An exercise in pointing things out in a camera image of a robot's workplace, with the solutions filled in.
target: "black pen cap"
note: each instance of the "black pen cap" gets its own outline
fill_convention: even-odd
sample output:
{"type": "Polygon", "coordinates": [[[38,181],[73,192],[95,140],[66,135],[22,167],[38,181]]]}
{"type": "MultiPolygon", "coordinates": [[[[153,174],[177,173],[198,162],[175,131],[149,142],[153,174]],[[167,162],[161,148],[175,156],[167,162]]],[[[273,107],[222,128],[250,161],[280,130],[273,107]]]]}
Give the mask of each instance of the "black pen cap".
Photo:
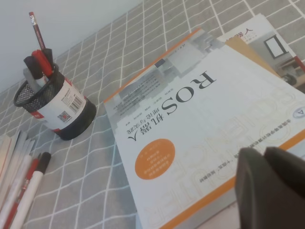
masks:
{"type": "Polygon", "coordinates": [[[42,50],[43,54],[46,56],[48,62],[51,65],[51,68],[53,69],[53,54],[52,54],[52,49],[44,49],[42,50]]]}
{"type": "Polygon", "coordinates": [[[27,65],[29,71],[31,72],[35,80],[38,80],[43,77],[42,69],[35,57],[27,56],[23,61],[27,65]]]}
{"type": "Polygon", "coordinates": [[[51,160],[50,153],[48,153],[48,152],[42,153],[35,171],[40,171],[44,174],[46,172],[46,169],[48,167],[50,160],[51,160]]]}

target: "pen holder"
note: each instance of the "pen holder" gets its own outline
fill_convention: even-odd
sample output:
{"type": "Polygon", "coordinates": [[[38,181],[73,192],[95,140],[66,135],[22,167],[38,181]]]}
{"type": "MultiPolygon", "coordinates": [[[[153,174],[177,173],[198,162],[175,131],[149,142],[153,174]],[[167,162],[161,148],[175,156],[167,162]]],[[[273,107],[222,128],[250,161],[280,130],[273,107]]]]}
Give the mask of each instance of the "pen holder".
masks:
{"type": "Polygon", "coordinates": [[[96,107],[54,65],[49,81],[34,93],[26,81],[18,89],[14,104],[22,106],[62,140],[71,140],[93,121],[96,107]]]}

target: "gray checkered tablecloth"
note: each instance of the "gray checkered tablecloth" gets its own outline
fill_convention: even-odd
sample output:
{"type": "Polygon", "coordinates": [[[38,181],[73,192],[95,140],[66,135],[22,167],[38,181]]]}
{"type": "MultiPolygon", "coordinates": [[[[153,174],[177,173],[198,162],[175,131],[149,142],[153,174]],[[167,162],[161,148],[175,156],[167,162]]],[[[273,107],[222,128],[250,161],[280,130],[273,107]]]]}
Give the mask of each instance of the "gray checkered tablecloth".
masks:
{"type": "Polygon", "coordinates": [[[136,207],[103,100],[184,36],[202,27],[218,37],[262,13],[305,61],[305,0],[147,0],[70,48],[55,62],[94,104],[90,127],[60,140],[0,93],[0,135],[28,131],[34,155],[52,159],[25,229],[134,229],[136,207]]]}

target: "red pencil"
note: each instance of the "red pencil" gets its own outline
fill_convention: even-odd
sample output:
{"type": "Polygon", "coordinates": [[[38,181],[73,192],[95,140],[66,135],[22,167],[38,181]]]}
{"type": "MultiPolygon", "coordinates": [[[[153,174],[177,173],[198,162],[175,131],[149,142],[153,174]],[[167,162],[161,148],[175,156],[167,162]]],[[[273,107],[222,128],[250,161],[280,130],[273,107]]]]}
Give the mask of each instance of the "red pencil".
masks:
{"type": "Polygon", "coordinates": [[[39,27],[38,27],[38,24],[37,24],[37,21],[36,21],[36,18],[35,18],[35,15],[34,15],[33,12],[29,12],[29,15],[30,15],[30,20],[32,22],[34,31],[36,33],[36,37],[37,37],[39,46],[40,46],[41,50],[44,50],[46,48],[46,46],[44,45],[40,30],[39,30],[39,27]]]}
{"type": "Polygon", "coordinates": [[[21,201],[21,198],[23,197],[23,194],[24,194],[25,190],[27,189],[27,186],[30,182],[30,179],[32,178],[32,175],[33,175],[38,163],[39,163],[38,158],[36,158],[32,161],[32,164],[31,164],[31,166],[28,170],[28,173],[27,173],[27,175],[24,179],[24,183],[23,183],[23,186],[21,188],[21,191],[20,191],[19,195],[17,196],[17,199],[16,199],[13,207],[10,210],[10,214],[9,214],[8,218],[6,219],[6,222],[5,222],[5,225],[4,225],[3,229],[9,229],[10,228],[10,224],[13,222],[15,214],[17,213],[17,208],[18,208],[18,205],[21,201]]]}

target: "barcode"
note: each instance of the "barcode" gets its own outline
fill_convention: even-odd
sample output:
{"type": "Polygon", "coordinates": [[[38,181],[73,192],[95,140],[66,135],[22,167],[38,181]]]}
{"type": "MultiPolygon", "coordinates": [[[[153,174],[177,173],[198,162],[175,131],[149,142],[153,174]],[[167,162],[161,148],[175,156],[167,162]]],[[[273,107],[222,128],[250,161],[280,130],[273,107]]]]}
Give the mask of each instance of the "barcode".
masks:
{"type": "Polygon", "coordinates": [[[73,103],[71,103],[71,105],[70,105],[70,109],[72,111],[74,111],[74,113],[77,113],[78,110],[80,109],[81,105],[82,105],[82,102],[81,102],[80,98],[75,96],[73,103]]]}

